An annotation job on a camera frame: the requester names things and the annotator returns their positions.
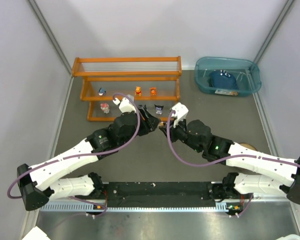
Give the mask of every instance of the metal floor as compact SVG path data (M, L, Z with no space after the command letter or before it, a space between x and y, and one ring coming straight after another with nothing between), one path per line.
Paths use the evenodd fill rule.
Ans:
M109 122L88 122L88 102L80 101L82 80L75 78L63 119L56 154L60 154L93 131ZM193 71L183 71L180 79L180 101L189 109L187 121L200 119L215 135L239 143L249 143L270 153L253 96L239 98L204 94L194 81ZM181 142L174 143L179 155L193 163L205 163L201 154ZM90 172L102 176L104 182L181 182L221 181L229 172L245 172L216 164L194 168L180 163L171 153L167 139L159 130L137 137L128 147L100 162L86 165L69 177ZM38 226L49 231L73 213L41 212ZM240 218L225 213L113 213L91 220L84 216L69 219L48 234L52 240L106 239L263 239L275 240L298 234L289 202L253 202Z

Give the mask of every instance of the teal bin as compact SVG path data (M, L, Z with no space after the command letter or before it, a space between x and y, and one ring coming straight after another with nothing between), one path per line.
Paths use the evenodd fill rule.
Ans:
M237 89L212 86L210 74L220 70L226 70L235 77ZM259 67L254 62L244 59L202 57L195 64L194 80L200 91L205 94L246 97L258 92L261 88Z

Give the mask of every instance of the wooden shelf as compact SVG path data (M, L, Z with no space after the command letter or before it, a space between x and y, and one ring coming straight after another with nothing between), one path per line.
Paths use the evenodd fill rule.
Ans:
M89 102L87 114L88 121L112 122L115 117L93 116L95 102L113 100L115 91L107 91L105 96L95 93L92 82L154 82L173 81L174 91L160 91L151 96L149 92L143 92L142 96L135 96L134 91L117 92L131 95L135 101L174 101L180 99L179 76L181 76L181 57L119 57L119 58L76 58L72 75L82 77L82 89L80 99Z

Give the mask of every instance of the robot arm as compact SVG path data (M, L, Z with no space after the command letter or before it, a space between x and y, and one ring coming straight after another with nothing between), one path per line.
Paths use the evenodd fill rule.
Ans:
M152 116L143 106L139 106L136 111L125 97L122 101L116 98L113 102L119 105L122 114L109 127L96 130L79 144L48 161L32 166L23 164L17 168L17 175L20 176L30 169L55 161L54 164L43 166L19 181L19 190L27 211L38 209L49 200L58 198L78 195L98 197L102 192L103 183L97 174L90 173L77 178L60 178L84 165L110 155L96 156L86 153L114 150L129 141L137 129L137 114L140 114L138 136L151 133L157 128L160 119Z
M281 158L248 149L232 140L213 135L210 127L200 120L191 121L187 125L188 109L181 103L176 104L172 110L175 111L172 115L174 119L170 121L169 126L172 142L182 141L197 153L202 152L202 157L209 162L230 157L221 164L260 174L229 173L223 179L226 196L231 196L231 191L240 194L286 195L292 202L300 204L300 168L291 165L295 163L300 165L300 157L298 160ZM161 124L159 129L167 136L165 123Z

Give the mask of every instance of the wall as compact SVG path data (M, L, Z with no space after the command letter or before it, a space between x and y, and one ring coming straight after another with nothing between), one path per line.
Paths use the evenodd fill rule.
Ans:
M283 0L36 0L70 64L75 57L253 60Z
M300 155L300 0L284 20L259 63L260 96L285 157Z
M49 157L69 80L27 2L0 0L0 240L20 236L26 211L6 192L19 165Z

